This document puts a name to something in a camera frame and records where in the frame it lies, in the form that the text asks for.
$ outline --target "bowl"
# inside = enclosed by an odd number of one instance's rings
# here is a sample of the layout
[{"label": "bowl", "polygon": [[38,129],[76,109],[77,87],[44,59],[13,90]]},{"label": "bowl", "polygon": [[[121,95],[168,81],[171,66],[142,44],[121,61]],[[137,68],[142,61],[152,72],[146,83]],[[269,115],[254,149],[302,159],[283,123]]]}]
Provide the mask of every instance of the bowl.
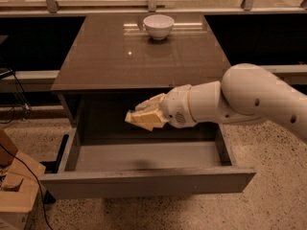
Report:
[{"label": "bowl", "polygon": [[173,29],[174,19],[163,14],[148,16],[143,21],[147,33],[155,40],[164,39]]}]

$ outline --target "terrazzo floor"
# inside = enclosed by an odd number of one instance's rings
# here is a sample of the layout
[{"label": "terrazzo floor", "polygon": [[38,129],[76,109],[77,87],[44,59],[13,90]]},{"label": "terrazzo floor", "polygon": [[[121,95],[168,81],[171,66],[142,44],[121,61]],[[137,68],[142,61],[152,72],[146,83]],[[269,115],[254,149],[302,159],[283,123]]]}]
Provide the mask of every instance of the terrazzo floor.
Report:
[{"label": "terrazzo floor", "polygon": [[[70,125],[60,107],[1,125],[37,161],[54,160]],[[239,166],[257,174],[241,194],[58,200],[46,206],[54,229],[306,229],[307,145],[272,122],[226,126]],[[48,229],[36,200],[27,230]]]}]

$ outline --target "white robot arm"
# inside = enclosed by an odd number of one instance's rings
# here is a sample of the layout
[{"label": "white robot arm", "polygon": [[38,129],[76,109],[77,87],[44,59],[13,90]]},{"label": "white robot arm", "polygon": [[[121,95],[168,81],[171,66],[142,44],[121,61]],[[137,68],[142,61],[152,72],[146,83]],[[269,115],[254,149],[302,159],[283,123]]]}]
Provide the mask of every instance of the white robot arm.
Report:
[{"label": "white robot arm", "polygon": [[231,67],[221,82],[176,87],[139,104],[126,117],[147,130],[166,123],[181,128],[202,122],[254,125],[266,119],[307,143],[307,96],[252,64]]}]

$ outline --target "countertop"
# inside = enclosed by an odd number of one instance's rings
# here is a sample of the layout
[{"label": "countertop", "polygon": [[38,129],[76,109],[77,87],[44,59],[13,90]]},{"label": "countertop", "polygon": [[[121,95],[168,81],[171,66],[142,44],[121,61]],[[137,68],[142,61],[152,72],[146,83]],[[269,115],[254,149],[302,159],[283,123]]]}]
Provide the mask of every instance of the countertop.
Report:
[{"label": "countertop", "polygon": [[143,28],[148,15],[87,16],[52,91],[165,88],[222,78],[230,64],[202,14],[169,14],[175,26],[161,41]]}]

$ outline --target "cabinet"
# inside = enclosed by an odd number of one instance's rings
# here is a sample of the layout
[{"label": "cabinet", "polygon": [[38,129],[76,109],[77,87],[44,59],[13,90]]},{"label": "cabinet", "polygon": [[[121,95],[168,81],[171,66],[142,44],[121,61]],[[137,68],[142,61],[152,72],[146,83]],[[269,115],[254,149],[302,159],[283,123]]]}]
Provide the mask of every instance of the cabinet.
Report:
[{"label": "cabinet", "polygon": [[238,193],[255,175],[237,166],[223,126],[124,122],[151,96],[229,67],[201,14],[170,15],[176,25],[159,42],[142,29],[146,14],[85,19],[53,85],[72,125],[59,171],[40,178],[56,199]]}]

